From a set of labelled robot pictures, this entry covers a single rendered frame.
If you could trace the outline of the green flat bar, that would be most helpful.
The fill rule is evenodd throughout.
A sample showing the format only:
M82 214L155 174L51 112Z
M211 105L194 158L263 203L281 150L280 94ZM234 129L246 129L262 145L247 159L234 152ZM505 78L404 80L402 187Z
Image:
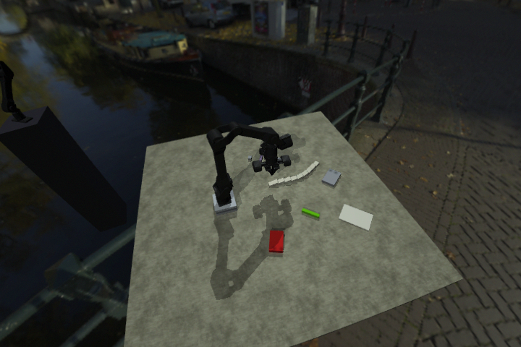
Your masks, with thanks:
M306 209L304 209L304 208L302 209L302 213L305 213L305 214L311 215L311 216L313 216L313 217L315 217L315 218L317 218L317 219L319 218L319 214L314 213L314 212L309 211L309 210L306 210Z

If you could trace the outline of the red rectangular block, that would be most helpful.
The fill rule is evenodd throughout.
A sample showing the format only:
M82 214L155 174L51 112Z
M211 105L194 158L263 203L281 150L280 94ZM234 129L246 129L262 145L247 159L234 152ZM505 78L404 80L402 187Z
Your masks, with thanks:
M270 231L269 252L283 253L283 243L283 231Z

